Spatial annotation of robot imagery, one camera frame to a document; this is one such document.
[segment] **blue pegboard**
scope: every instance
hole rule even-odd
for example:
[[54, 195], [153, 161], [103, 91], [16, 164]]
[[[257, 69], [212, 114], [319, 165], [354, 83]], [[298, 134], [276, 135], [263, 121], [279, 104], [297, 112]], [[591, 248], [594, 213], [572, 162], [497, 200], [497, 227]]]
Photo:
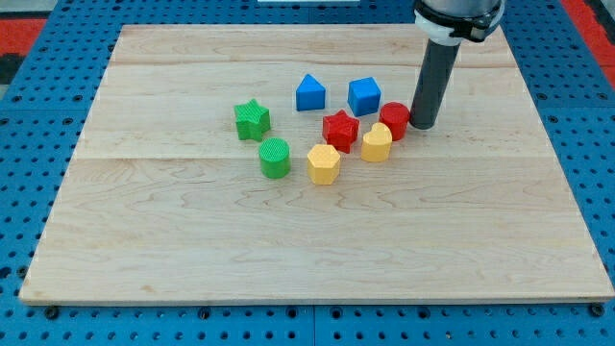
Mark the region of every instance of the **blue pegboard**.
[[[17, 299], [123, 24], [406, 23], [412, 6], [61, 0], [0, 103], [0, 344], [613, 344], [613, 303], [56, 310]], [[503, 27], [613, 279], [614, 91], [557, 1], [508, 0]]]

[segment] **red star block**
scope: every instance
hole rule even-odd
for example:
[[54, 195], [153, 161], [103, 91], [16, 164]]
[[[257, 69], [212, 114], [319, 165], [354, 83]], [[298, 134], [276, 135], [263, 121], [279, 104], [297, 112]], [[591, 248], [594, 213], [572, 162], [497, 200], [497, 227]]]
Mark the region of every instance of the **red star block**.
[[400, 140], [406, 134], [407, 122], [410, 120], [410, 111], [398, 102], [389, 102], [381, 108], [380, 122], [386, 125], [393, 140]]
[[335, 149], [350, 154], [350, 146], [357, 140], [358, 119], [342, 110], [323, 117], [323, 137]]

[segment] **black cylindrical end effector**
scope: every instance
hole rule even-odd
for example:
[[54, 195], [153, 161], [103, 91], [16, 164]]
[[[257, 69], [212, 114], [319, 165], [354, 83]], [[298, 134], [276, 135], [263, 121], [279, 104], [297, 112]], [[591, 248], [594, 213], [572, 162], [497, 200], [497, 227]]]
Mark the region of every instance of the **black cylindrical end effector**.
[[458, 45], [444, 46], [431, 40], [428, 42], [412, 101], [410, 124], [413, 127], [426, 130], [435, 123], [458, 51]]

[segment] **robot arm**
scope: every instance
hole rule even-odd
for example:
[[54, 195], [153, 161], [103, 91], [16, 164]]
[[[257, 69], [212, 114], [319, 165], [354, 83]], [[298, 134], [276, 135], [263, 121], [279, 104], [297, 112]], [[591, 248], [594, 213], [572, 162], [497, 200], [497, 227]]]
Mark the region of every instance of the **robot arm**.
[[410, 124], [426, 130], [433, 126], [444, 91], [464, 39], [483, 42], [498, 27], [504, 0], [417, 0], [416, 25], [428, 42], [419, 82], [412, 101]]

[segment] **green cylinder block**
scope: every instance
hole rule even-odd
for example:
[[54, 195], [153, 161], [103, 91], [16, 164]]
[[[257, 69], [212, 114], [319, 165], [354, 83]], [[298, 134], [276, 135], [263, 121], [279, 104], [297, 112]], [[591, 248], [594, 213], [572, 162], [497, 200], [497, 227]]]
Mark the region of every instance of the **green cylinder block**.
[[290, 149], [281, 138], [268, 138], [258, 148], [260, 171], [269, 179], [279, 179], [290, 171]]

